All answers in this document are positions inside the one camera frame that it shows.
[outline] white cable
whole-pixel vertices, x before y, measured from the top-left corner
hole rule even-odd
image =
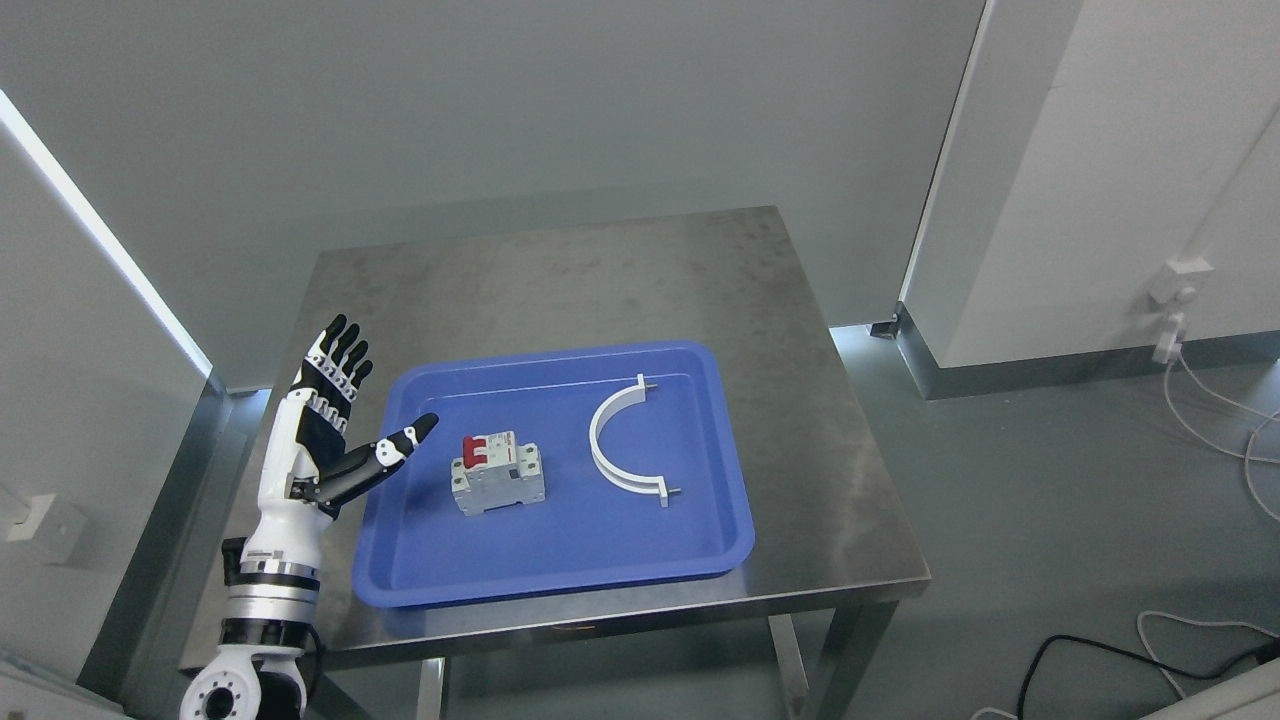
[[[1257,457],[1253,457],[1253,443],[1258,441],[1258,433],[1261,433],[1271,423],[1276,421],[1277,415],[1280,415],[1280,410],[1276,410],[1271,415],[1267,415],[1267,419],[1262,420],[1262,423],[1258,424],[1258,427],[1253,428],[1253,432],[1249,433],[1249,442],[1244,443],[1244,486],[1249,488],[1249,495],[1253,497],[1253,502],[1256,502],[1258,507],[1261,507],[1262,511],[1267,514],[1267,516],[1270,516],[1276,523],[1280,523],[1280,515],[1277,515],[1274,510],[1267,507],[1267,503],[1262,502],[1262,498],[1258,497],[1258,491],[1257,488],[1253,487],[1253,474],[1249,473],[1249,465],[1254,460],[1258,460]]]
[[[1187,375],[1190,379],[1196,380],[1196,384],[1199,386],[1199,388],[1202,391],[1212,395],[1213,397],[1221,400],[1222,402],[1226,402],[1228,405],[1234,405],[1234,406],[1239,407],[1240,410],[1244,410],[1245,413],[1251,413],[1253,415],[1257,415],[1258,418],[1270,418],[1270,415],[1267,415],[1266,413],[1263,413],[1263,411],[1261,411],[1261,410],[1258,410],[1256,407],[1249,407],[1248,405],[1245,405],[1243,402],[1236,402],[1236,401],[1231,400],[1230,397],[1226,397],[1225,395],[1221,395],[1221,393],[1217,393],[1217,392],[1213,392],[1212,389],[1210,389],[1208,386],[1206,386],[1203,382],[1201,382],[1199,375],[1197,375],[1192,370],[1192,366],[1187,364],[1187,357],[1183,356],[1181,354],[1178,355],[1178,361],[1183,365],[1183,370],[1187,370]]]
[[[1252,623],[1244,623],[1242,620],[1192,620],[1190,618],[1181,618],[1179,615],[1174,615],[1171,612],[1162,612],[1160,610],[1143,610],[1142,612],[1138,614],[1137,619],[1138,639],[1142,641],[1142,647],[1147,648],[1147,655],[1151,656],[1151,659],[1155,660],[1156,662],[1160,662],[1160,659],[1156,657],[1156,651],[1151,648],[1151,642],[1147,641],[1147,632],[1142,626],[1142,621],[1152,616],[1164,618],[1166,620],[1174,620],[1175,623],[1183,623],[1184,625],[1193,625],[1196,628],[1244,628],[1247,630],[1253,630],[1254,633],[1261,633],[1263,635],[1267,635],[1271,639],[1280,638],[1280,634],[1276,634],[1266,628],[1261,628]],[[1181,685],[1178,684],[1178,680],[1174,679],[1174,675],[1169,670],[1160,667],[1160,674],[1164,675],[1166,680],[1169,680],[1169,684],[1172,685],[1174,692],[1178,693],[1179,698],[1187,700],[1187,692],[1183,689]]]
[[[983,707],[978,712],[974,712],[973,715],[970,715],[969,720],[978,720],[979,717],[982,717],[983,715],[987,715],[987,714],[1000,715],[1001,717],[1007,717],[1009,720],[1018,720],[1016,715],[1014,715],[1012,712],[1005,712],[1004,710],[1000,710],[998,707]]]
[[[1172,363],[1170,363],[1169,365],[1165,365],[1165,405],[1169,405],[1169,411],[1174,414],[1174,418],[1178,418],[1178,421],[1181,423],[1183,429],[1185,429],[1190,434],[1196,436],[1197,439],[1199,439],[1204,445],[1212,447],[1213,450],[1216,450],[1216,451],[1219,451],[1219,452],[1221,452],[1224,455],[1230,455],[1231,457],[1235,457],[1236,460],[1244,460],[1244,456],[1240,455],[1239,452],[1231,452],[1230,450],[1222,447],[1221,445],[1217,445],[1216,442],[1213,442],[1213,441],[1208,439],[1207,437],[1202,436],[1199,432],[1196,430],[1196,428],[1190,427],[1187,423],[1187,420],[1183,418],[1181,413],[1179,413],[1178,409],[1174,407],[1174,398],[1172,398],[1172,396],[1169,395],[1169,375],[1172,372],[1172,369],[1174,369],[1174,364]],[[1263,414],[1263,416],[1265,418],[1270,418],[1270,415],[1266,415],[1266,414]],[[1270,424],[1270,419],[1268,419],[1267,423],[1263,423],[1263,427],[1267,425],[1267,424]],[[1251,460],[1254,461],[1254,462],[1271,462],[1271,464],[1275,464],[1275,465],[1280,465],[1280,460],[1276,460],[1275,457],[1252,457]]]

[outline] robotic hand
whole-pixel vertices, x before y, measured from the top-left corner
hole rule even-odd
[[[297,719],[306,712],[306,683],[296,661],[315,634],[320,536],[343,505],[398,470],[438,421],[428,413],[344,454],[351,404],[374,369],[364,360],[369,343],[356,342],[358,334],[360,325],[334,318],[280,400],[257,491],[261,520],[248,539],[223,542],[229,589],[221,639],[218,656],[187,688],[183,720]]]

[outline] white semicircular bracket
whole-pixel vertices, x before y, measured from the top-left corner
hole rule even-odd
[[[662,475],[636,475],[635,473],[627,473],[613,462],[609,462],[609,459],[600,451],[600,430],[604,429],[604,424],[617,415],[618,411],[644,402],[646,392],[657,389],[657,387],[655,384],[646,384],[644,375],[637,374],[636,384],[625,387],[611,395],[608,400],[595,409],[595,415],[591,415],[591,427],[588,430],[588,436],[591,439],[591,460],[595,460],[595,466],[611,483],[628,492],[657,495],[658,502],[663,507],[667,507],[667,496],[678,493],[680,488],[667,489],[667,479]]]

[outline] white circuit breaker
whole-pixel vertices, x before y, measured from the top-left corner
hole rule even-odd
[[[543,459],[534,443],[516,445],[516,433],[462,438],[462,457],[451,468],[453,500],[465,515],[547,500]]]

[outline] blue tray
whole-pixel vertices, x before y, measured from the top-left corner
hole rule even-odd
[[[605,427],[617,466],[666,475],[653,495],[611,484],[588,425],[636,373],[658,384]],[[352,585],[376,607],[480,601],[709,577],[746,559],[746,503],[716,359],[690,341],[422,365],[392,388],[383,432],[422,413],[440,423],[404,468],[369,495]],[[462,437],[516,430],[538,443],[547,500],[463,516],[449,491]]]

